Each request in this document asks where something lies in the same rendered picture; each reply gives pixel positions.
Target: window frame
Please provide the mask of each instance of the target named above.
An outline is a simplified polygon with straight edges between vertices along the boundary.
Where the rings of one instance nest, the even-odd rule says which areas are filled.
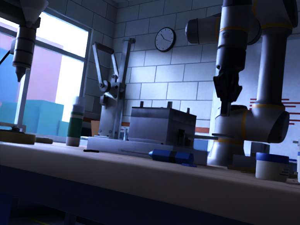
[[[62,15],[58,12],[56,12],[53,9],[50,8],[46,8],[44,10],[45,13],[49,14],[50,16],[56,17],[66,23],[69,23],[71,25],[74,25],[78,28],[81,28],[85,31],[88,32],[88,38],[87,38],[87,47],[85,50],[85,57],[81,57],[78,56],[74,53],[70,53],[68,51],[65,51],[63,49],[60,49],[58,47],[52,46],[50,44],[44,43],[42,41],[36,40],[35,41],[35,45],[39,46],[41,48],[44,48],[46,50],[49,51],[53,51],[56,53],[59,53],[61,55],[76,59],[78,61],[81,61],[84,63],[84,68],[82,71],[82,79],[81,79],[81,85],[80,85],[80,92],[79,92],[79,96],[84,97],[84,93],[85,93],[85,84],[86,84],[86,80],[87,80],[87,68],[88,68],[88,63],[89,63],[89,58],[90,58],[90,51],[91,51],[91,41],[92,41],[92,33],[93,33],[93,29],[90,27],[87,27],[84,24],[81,24],[65,15]],[[17,37],[17,32],[9,30],[7,28],[4,27],[0,27],[0,33],[3,33],[5,35],[11,36],[13,38]],[[24,85],[23,85],[23,91],[22,91],[22,98],[21,101],[18,101],[18,106],[17,106],[17,111],[16,111],[16,119],[15,119],[15,123],[14,124],[8,124],[8,123],[4,123],[0,121],[0,126],[17,126],[18,128],[20,128],[21,130],[25,131],[25,126],[22,125],[23,123],[23,117],[24,117],[24,111],[25,111],[25,104],[26,104],[26,98],[27,98],[27,91],[28,91],[28,84],[29,84],[29,79],[30,79],[30,72],[31,70],[26,70],[26,76],[25,76],[25,80],[24,80]],[[44,134],[36,134],[40,137],[48,137],[53,139],[54,141],[57,142],[65,142],[66,137],[60,137],[60,136],[52,136],[52,135],[44,135]]]

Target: black cable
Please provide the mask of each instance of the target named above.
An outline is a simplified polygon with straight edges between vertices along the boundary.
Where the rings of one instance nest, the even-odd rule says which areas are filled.
[[[0,65],[1,65],[1,63],[3,63],[3,61],[7,58],[7,56],[9,56],[9,53],[10,53],[10,51],[8,51],[8,52],[6,53],[6,55],[1,59]]]

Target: blue lid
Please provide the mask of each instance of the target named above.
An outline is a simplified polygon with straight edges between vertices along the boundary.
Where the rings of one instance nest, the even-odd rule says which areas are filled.
[[[256,153],[256,160],[261,160],[261,161],[288,164],[288,159],[289,159],[288,156],[283,156],[283,155],[273,155],[273,154],[267,154],[261,152]]]

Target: yellow floor line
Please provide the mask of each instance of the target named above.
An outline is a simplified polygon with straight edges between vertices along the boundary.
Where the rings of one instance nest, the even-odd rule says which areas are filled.
[[[34,221],[34,222],[37,222],[37,223],[39,223],[39,224],[42,224],[42,225],[49,225],[49,224],[47,224],[47,223],[43,223],[43,222],[41,222],[41,221],[38,221],[38,220],[35,220],[35,219],[31,219],[31,218],[28,218],[29,220],[32,220],[32,221]]]

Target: black clock frame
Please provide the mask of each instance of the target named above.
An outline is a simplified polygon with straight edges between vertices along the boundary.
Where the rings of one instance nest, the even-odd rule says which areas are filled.
[[[172,44],[170,45],[170,47],[168,47],[166,50],[160,50],[160,49],[158,49],[158,48],[156,47],[156,43],[155,43],[157,35],[158,35],[159,32],[160,32],[161,30],[163,30],[163,29],[170,29],[170,30],[173,32],[173,34],[174,34],[173,42],[172,42]],[[154,45],[155,45],[156,49],[159,50],[159,51],[161,51],[161,52],[167,52],[167,51],[170,51],[170,50],[172,49],[172,47],[174,46],[175,42],[176,42],[176,33],[175,33],[175,31],[174,31],[172,28],[164,27],[164,28],[160,29],[159,32],[156,34],[155,39],[154,39]]]

